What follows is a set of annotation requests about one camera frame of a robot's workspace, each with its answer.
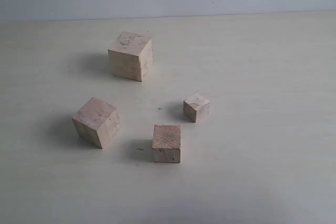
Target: wooden block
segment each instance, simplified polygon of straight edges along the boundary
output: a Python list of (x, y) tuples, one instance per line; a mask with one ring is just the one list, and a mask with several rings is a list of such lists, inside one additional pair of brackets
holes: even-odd
[(78, 135), (103, 149), (120, 128), (117, 108), (92, 97), (73, 117)]
[(155, 125), (153, 138), (154, 162), (179, 163), (181, 161), (181, 127)]
[(183, 101), (183, 112), (194, 123), (209, 114), (210, 101), (195, 93)]
[(142, 81), (153, 65), (152, 39), (123, 31), (108, 50), (115, 76)]

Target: large wooden cube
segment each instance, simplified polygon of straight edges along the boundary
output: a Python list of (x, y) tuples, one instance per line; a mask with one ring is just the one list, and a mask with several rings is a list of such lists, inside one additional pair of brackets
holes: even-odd
[(78, 135), (103, 149), (120, 128), (117, 108), (92, 97), (73, 117)]
[(153, 65), (151, 37), (123, 31), (108, 50), (115, 76), (142, 81)]
[(210, 101), (195, 93), (183, 101), (183, 112), (194, 123), (209, 114)]
[(179, 125), (155, 125), (153, 160), (163, 163), (181, 162), (181, 127)]

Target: cube face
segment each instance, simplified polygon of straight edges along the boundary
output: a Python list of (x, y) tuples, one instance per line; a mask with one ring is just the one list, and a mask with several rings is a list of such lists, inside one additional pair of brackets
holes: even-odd
[(181, 127), (178, 125), (155, 125), (152, 148), (154, 162), (180, 163)]
[(153, 64), (152, 39), (148, 36), (122, 32), (108, 52), (115, 76), (142, 81)]
[(117, 108), (91, 98), (73, 117), (78, 135), (104, 148), (120, 128)]
[(204, 96), (195, 93), (183, 101), (183, 112), (194, 123), (209, 114), (210, 101)]

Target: table surface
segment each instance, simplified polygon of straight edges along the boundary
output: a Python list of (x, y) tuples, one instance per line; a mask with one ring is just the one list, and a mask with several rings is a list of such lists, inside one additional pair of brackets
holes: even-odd
[[(122, 31), (153, 38), (143, 82), (109, 74)], [(335, 223), (335, 52), (336, 12), (0, 24), (0, 222)], [(71, 121), (91, 97), (119, 110), (103, 150)], [(155, 124), (180, 164), (152, 162)]]

